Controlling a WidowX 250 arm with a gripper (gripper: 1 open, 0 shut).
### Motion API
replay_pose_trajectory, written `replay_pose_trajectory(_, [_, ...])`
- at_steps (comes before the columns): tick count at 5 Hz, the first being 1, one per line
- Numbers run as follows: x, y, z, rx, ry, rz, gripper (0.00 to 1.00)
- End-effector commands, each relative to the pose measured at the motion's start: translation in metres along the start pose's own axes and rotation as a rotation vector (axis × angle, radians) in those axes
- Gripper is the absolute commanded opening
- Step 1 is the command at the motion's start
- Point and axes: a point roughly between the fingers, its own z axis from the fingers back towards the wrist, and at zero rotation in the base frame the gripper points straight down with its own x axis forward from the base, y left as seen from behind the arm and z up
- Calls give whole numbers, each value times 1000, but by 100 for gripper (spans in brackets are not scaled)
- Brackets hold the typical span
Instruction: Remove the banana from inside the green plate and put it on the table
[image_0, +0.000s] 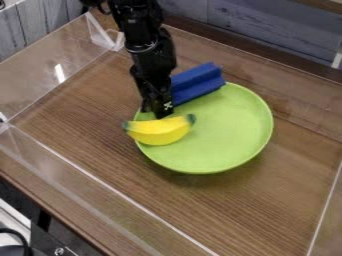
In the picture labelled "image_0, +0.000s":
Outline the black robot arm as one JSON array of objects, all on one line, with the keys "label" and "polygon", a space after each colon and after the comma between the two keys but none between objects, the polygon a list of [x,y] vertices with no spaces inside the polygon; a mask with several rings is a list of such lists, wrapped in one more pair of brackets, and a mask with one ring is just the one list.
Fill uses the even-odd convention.
[{"label": "black robot arm", "polygon": [[113,16],[134,61],[130,73],[142,96],[141,110],[153,112],[158,119],[165,118],[174,112],[171,72],[177,67],[177,52],[171,34],[162,26],[158,0],[79,1]]}]

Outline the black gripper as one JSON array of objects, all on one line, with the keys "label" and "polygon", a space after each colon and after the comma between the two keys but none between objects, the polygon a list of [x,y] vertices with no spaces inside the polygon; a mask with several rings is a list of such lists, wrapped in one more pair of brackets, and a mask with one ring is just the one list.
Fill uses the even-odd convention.
[{"label": "black gripper", "polygon": [[134,61],[130,73],[142,94],[141,111],[153,111],[162,119],[174,113],[170,75],[177,67],[175,47],[173,44],[131,45],[129,53]]}]

